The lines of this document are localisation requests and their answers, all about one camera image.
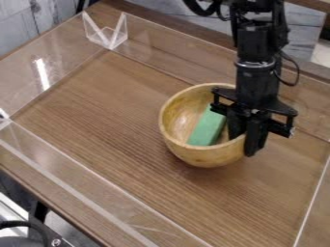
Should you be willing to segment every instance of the wood grain surface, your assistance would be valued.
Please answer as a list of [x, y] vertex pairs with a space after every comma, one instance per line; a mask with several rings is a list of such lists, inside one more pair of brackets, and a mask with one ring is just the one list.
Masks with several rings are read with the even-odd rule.
[[[116, 14], [105, 4], [94, 5], [92, 11], [100, 19], [107, 14], [104, 22]], [[163, 35], [156, 45], [165, 50], [168, 39]], [[173, 65], [181, 65], [177, 57], [183, 56], [196, 70], [203, 66], [204, 74], [212, 71], [212, 78], [221, 76], [233, 82], [231, 50], [209, 49], [200, 53], [209, 58], [201, 60], [201, 65], [187, 59], [196, 53], [180, 46], [176, 56], [156, 47], [152, 51], [155, 63], [165, 57]], [[213, 66], [212, 61], [223, 66]], [[306, 128], [296, 131], [292, 139], [271, 135], [267, 148], [255, 157], [215, 170], [201, 170], [188, 167], [167, 150], [157, 118], [167, 99], [191, 84], [201, 83], [203, 74], [196, 75], [191, 69], [187, 77], [172, 75], [103, 51], [14, 116], [14, 121], [209, 245], [291, 246], [330, 151], [323, 138], [327, 125], [314, 122], [316, 114], [328, 118], [328, 85], [304, 76], [298, 89], [282, 92], [288, 101], [302, 101], [299, 105], [306, 109]], [[46, 159], [37, 150], [33, 156]], [[104, 222], [99, 212], [76, 201], [68, 191], [56, 193], [58, 186], [2, 150], [0, 162], [1, 169], [103, 245], [139, 246], [129, 238], [123, 244], [123, 233]], [[57, 173], [56, 163], [48, 169]], [[72, 172], [72, 178], [81, 178], [84, 195], [105, 207], [107, 191], [99, 188], [101, 193], [92, 195], [93, 182], [80, 177], [78, 172]]]

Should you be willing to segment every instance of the green sponge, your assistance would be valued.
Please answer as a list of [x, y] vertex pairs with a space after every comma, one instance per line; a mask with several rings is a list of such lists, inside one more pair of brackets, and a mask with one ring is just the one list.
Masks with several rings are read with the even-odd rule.
[[225, 117], [209, 111], [209, 105], [207, 105], [187, 144], [193, 146], [213, 145], [220, 135], [224, 122]]

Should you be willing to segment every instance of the wooden table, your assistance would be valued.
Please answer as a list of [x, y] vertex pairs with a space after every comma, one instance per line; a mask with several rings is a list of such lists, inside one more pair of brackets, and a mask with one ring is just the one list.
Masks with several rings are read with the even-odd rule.
[[[129, 11], [120, 1], [90, 7], [97, 24], [113, 25], [120, 14], [113, 6]], [[193, 30], [204, 40], [225, 42], [221, 35], [183, 21], [161, 15], [149, 18], [188, 33]], [[291, 140], [271, 135], [252, 158], [213, 170], [188, 167], [165, 148], [159, 111], [169, 96], [192, 84], [235, 83], [235, 52], [225, 45], [173, 36], [152, 24], [140, 32], [137, 24], [131, 24], [136, 29], [116, 52], [85, 46], [81, 54], [94, 49], [92, 58], [12, 117], [56, 152], [13, 126], [18, 148], [38, 166], [2, 145], [1, 169], [101, 245], [292, 246], [328, 158], [328, 84], [303, 75], [299, 87], [282, 87], [282, 98], [300, 112]], [[72, 19], [52, 32], [70, 41], [82, 31]], [[148, 48], [140, 45], [145, 37]], [[41, 49], [48, 38], [22, 52]], [[21, 79], [17, 76], [12, 83]], [[1, 138], [9, 135], [4, 131]], [[328, 246], [330, 203], [320, 199], [299, 246]], [[180, 241], [183, 234], [193, 243]]]

